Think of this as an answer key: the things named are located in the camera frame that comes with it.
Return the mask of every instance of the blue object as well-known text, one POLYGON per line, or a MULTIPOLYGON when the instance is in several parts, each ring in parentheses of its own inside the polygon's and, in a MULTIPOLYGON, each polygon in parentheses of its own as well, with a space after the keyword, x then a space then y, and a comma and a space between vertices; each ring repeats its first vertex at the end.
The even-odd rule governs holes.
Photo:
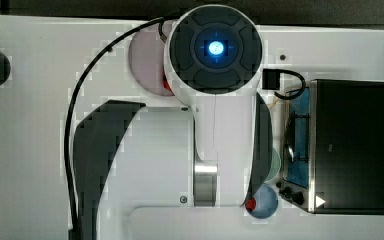
POLYGON ((212 43, 210 43, 210 45, 208 45, 208 50, 210 51, 210 53, 212 55, 220 55, 223 53, 224 51, 224 45, 223 43, 219 42, 219 41, 214 41, 212 43))
POLYGON ((261 185, 254 194, 256 207, 254 211, 248 211, 249 214, 258 219, 265 219, 276 212, 278 200, 276 192, 267 184, 261 185))
MULTIPOLYGON (((295 112, 298 115, 310 113, 310 90, 306 88, 298 98, 290 101, 289 114, 295 112)), ((308 157, 307 149, 307 119, 295 119, 295 157, 308 157)), ((308 188, 308 162, 294 161, 288 163, 286 180, 304 188, 308 188)))

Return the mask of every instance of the screw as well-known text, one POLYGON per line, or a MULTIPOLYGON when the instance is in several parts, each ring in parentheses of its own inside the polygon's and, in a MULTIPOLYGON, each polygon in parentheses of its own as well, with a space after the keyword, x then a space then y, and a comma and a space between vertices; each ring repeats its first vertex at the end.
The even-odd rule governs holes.
POLYGON ((180 202, 181 203, 187 203, 188 202, 188 198, 186 196, 181 196, 180 197, 180 202))

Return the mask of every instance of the white surface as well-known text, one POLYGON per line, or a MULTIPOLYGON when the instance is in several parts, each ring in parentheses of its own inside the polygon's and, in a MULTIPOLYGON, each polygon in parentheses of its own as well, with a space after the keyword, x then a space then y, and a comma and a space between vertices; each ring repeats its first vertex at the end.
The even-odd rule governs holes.
MULTIPOLYGON (((0 239, 67 239, 62 133, 69 97, 97 51, 134 23, 0 16, 0 48, 13 67, 12 80, 0 88, 0 239)), ((384 31, 260 30, 272 67, 299 71, 308 80, 384 81, 384 31), (287 59, 281 64, 283 53, 287 59)), ((77 122, 108 98, 180 105, 173 97, 146 93, 132 80, 126 44, 105 56, 85 81, 77 122)), ((272 109, 277 150, 280 117, 281 102, 272 109)), ((314 216, 283 200, 279 206, 262 222, 267 224, 253 224, 261 222, 240 208, 139 209, 133 212, 132 232, 144 240, 384 239, 384 216, 314 216)))

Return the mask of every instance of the black circular cap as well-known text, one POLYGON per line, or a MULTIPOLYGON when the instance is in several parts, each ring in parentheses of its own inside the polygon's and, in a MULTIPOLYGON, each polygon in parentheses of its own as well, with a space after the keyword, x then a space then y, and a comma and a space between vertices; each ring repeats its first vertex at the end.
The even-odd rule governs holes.
POLYGON ((211 94, 241 88, 262 61, 257 29, 240 12, 225 6, 190 12, 174 29, 169 44, 170 59, 180 79, 211 94))

